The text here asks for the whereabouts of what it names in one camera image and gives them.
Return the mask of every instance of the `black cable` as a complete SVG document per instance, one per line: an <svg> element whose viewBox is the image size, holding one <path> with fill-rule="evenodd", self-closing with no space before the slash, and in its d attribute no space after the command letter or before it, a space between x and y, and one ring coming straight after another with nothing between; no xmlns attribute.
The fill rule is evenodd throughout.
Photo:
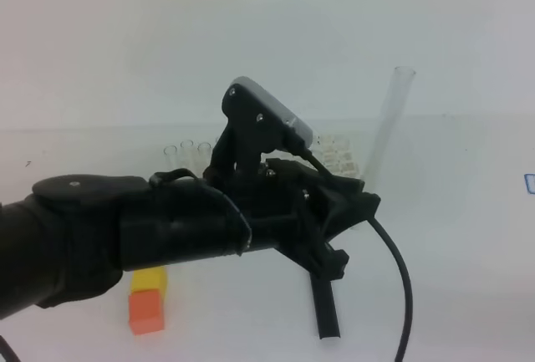
<svg viewBox="0 0 535 362"><path fill-rule="evenodd" d="M403 322L403 331L401 332L400 345L398 346L398 352L395 355L394 361L402 362L405 357L405 351L407 350L407 344L409 343L410 328L412 327L412 285L410 284L409 271L407 270L407 266L401 256L400 250L395 245L394 241L392 241L392 238L386 233L383 226L379 224L375 217L370 218L368 222L388 247L398 265L398 269L400 270L403 291L405 293L405 319Z"/></svg>

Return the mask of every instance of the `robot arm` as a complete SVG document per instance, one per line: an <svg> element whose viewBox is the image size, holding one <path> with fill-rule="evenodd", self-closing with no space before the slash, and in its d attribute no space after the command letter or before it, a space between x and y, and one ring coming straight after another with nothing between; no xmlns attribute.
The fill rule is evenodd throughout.
<svg viewBox="0 0 535 362"><path fill-rule="evenodd" d="M395 245L378 226L377 195L360 180L333 176L308 149L312 131L248 78L222 105L227 127L202 178L188 170L135 176L58 176L24 201L0 206L0 319L92 298L122 272L274 248L310 273L320 338L339 336L331 281L349 260L329 241L364 221L385 239L402 272L410 332L410 281ZM284 150L309 161L268 159Z"/></svg>

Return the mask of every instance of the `white surface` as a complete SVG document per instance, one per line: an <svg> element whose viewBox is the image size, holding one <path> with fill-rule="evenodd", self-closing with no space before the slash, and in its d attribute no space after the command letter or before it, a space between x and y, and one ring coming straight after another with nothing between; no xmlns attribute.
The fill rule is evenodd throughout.
<svg viewBox="0 0 535 362"><path fill-rule="evenodd" d="M535 196L524 174L535 172L534 129L531 117L413 117L393 137L378 217L413 280L407 361L533 361ZM165 168L163 146L191 132L211 135L184 127L1 134L0 197L19 199L58 173L148 176ZM334 285L342 339L318 340L307 275L274 251L171 267L159 334L131 335L128 275L100 298L29 308L1 321L0 333L27 361L391 361L403 318L395 264L365 225L334 246L351 257Z"/></svg>
<svg viewBox="0 0 535 362"><path fill-rule="evenodd" d="M535 0L0 0L0 129L222 121L248 75L305 119L526 113Z"/></svg>

